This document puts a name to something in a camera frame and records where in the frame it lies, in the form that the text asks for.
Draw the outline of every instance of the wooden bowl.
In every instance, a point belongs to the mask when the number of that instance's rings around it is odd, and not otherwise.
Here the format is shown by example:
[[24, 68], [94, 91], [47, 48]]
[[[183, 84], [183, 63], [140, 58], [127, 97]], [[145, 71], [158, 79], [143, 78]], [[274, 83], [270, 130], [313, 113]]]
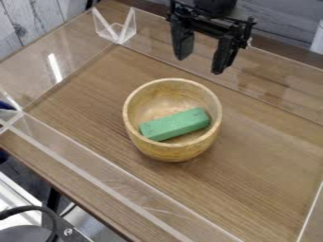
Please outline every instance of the wooden bowl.
[[[142, 123], [201, 107], [211, 117], [211, 126], [163, 142], [139, 132]], [[127, 98], [123, 110], [127, 133], [145, 154], [165, 162], [195, 158], [215, 142], [222, 120], [222, 105], [210, 89], [182, 78], [165, 78], [139, 87]]]

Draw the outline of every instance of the green block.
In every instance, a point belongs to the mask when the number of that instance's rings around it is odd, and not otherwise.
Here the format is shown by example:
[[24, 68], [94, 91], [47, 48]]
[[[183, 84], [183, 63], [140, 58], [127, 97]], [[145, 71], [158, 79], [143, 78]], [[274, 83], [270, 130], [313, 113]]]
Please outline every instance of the green block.
[[202, 108], [195, 108], [143, 123], [140, 132], [153, 141], [165, 141], [207, 128], [210, 123], [206, 111]]

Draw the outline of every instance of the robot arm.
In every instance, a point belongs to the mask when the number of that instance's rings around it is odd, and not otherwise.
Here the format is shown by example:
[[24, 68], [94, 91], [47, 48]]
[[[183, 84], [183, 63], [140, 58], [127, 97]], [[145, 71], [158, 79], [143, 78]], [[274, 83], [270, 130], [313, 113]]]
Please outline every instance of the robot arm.
[[[169, 21], [173, 29], [174, 53], [183, 61], [194, 52], [195, 31], [219, 39], [219, 48], [214, 56], [213, 72], [219, 75], [231, 66], [241, 48], [251, 42], [251, 31], [257, 22], [253, 17], [238, 19], [230, 14], [238, 0], [195, 0], [190, 6], [171, 0]], [[229, 25], [213, 21], [222, 20]]]

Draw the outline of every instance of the black cable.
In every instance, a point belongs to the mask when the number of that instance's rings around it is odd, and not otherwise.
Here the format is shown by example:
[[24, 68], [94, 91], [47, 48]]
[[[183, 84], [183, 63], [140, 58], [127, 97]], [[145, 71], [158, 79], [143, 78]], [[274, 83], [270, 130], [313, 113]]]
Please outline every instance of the black cable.
[[0, 220], [4, 220], [10, 216], [15, 216], [18, 214], [22, 214], [24, 212], [34, 211], [34, 210], [38, 210], [38, 211], [46, 213], [50, 216], [50, 218], [54, 220], [52, 233], [51, 233], [51, 235], [50, 235], [50, 237], [48, 237], [48, 239], [46, 241], [46, 242], [54, 242], [55, 241], [55, 237], [56, 237], [56, 233], [58, 233], [58, 219], [56, 219], [55, 212], [52, 210], [50, 210], [48, 208], [38, 207], [38, 206], [23, 206], [23, 207], [8, 209], [8, 210], [0, 212]]

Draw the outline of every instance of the bowl rim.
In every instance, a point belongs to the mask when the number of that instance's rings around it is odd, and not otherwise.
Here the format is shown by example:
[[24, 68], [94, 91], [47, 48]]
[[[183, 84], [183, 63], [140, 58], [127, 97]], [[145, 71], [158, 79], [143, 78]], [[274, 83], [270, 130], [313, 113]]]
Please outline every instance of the bowl rim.
[[[195, 140], [193, 140], [190, 142], [186, 142], [186, 143], [167, 144], [167, 143], [162, 143], [162, 142], [153, 141], [151, 139], [149, 139], [146, 136], [143, 136], [139, 133], [139, 131], [134, 128], [134, 126], [131, 125], [130, 120], [128, 120], [128, 115], [127, 115], [128, 114], [128, 111], [127, 111], [127, 108], [128, 108], [128, 103], [130, 103], [131, 99], [149, 86], [154, 85], [155, 83], [167, 82], [167, 81], [179, 81], [179, 82], [186, 82], [186, 83], [194, 84], [197, 87], [199, 87], [201, 89], [203, 89], [211, 95], [211, 97], [214, 98], [214, 100], [217, 102], [217, 106], [218, 106], [219, 115], [218, 115], [218, 120], [217, 120], [213, 128], [202, 136], [199, 136]], [[126, 101], [124, 107], [123, 107], [123, 117], [124, 117], [124, 123], [126, 123], [127, 129], [136, 136], [136, 138], [139, 138], [142, 141], [145, 141], [145, 142], [147, 142], [147, 143], [150, 143], [153, 145], [161, 146], [161, 147], [189, 147], [191, 145], [198, 144], [201, 141], [206, 140], [218, 131], [219, 125], [221, 125], [221, 121], [222, 121], [222, 105], [221, 105], [219, 98], [215, 95], [215, 93], [205, 85], [199, 84], [198, 82], [195, 82], [193, 80], [189, 80], [189, 79], [185, 79], [185, 78], [161, 78], [161, 79], [157, 79], [154, 81], [150, 81], [149, 83], [146, 83], [145, 85], [142, 85], [130, 94], [130, 96], [127, 97], [127, 101]]]

